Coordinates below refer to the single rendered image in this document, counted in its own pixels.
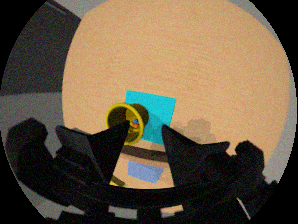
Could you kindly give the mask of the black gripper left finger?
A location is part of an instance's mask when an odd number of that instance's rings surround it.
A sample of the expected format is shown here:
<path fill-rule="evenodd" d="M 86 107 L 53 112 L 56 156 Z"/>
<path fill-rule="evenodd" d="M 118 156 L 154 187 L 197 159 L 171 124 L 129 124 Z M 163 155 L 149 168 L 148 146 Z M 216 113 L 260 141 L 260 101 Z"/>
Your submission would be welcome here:
<path fill-rule="evenodd" d="M 109 127 L 106 131 L 88 135 L 73 131 L 57 125 L 56 135 L 59 136 L 61 147 L 69 147 L 78 153 L 84 153 L 92 159 L 94 167 L 100 173 L 102 184 L 110 184 L 114 169 L 116 169 L 117 160 L 120 159 L 120 153 L 128 135 L 130 120 L 121 121 L 120 124 Z"/>

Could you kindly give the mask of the yellow cup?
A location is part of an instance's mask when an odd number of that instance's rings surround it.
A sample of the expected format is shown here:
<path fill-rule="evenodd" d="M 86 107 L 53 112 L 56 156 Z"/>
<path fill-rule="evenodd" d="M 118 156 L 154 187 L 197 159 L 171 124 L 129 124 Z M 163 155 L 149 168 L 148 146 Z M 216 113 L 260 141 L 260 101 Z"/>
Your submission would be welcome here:
<path fill-rule="evenodd" d="M 124 145 L 136 144 L 138 141 L 144 137 L 144 127 L 148 123 L 149 115 L 146 109 L 140 104 L 126 104 L 126 103 L 116 103 L 108 109 L 105 116 L 106 129 L 109 127 L 114 127 L 114 125 L 120 124 L 121 121 L 138 120 L 141 127 L 134 127 L 134 125 L 129 124 L 128 135 L 126 135 L 126 140 Z"/>

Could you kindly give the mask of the yellow rectangular block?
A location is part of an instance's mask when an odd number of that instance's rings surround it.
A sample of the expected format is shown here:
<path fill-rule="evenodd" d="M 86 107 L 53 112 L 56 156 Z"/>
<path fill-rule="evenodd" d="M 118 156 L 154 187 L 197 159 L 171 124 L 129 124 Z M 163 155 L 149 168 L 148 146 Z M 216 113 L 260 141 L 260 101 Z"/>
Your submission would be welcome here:
<path fill-rule="evenodd" d="M 114 186 L 124 186 L 124 183 L 122 181 L 118 180 L 117 177 L 112 176 L 112 181 L 110 181 L 109 185 L 114 185 Z"/>

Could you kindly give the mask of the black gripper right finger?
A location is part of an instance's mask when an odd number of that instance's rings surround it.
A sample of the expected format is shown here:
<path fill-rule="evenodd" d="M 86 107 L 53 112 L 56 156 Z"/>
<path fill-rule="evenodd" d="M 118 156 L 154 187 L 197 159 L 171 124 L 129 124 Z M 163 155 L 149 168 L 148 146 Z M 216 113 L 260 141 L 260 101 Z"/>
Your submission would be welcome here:
<path fill-rule="evenodd" d="M 174 186 L 184 185 L 185 179 L 188 179 L 190 173 L 196 171 L 206 156 L 225 152 L 230 145 L 230 141 L 227 140 L 212 144 L 194 143 L 166 124 L 162 124 L 161 132 L 162 139 L 164 139 L 162 144 L 164 144 L 166 157 L 169 160 L 168 164 Z"/>

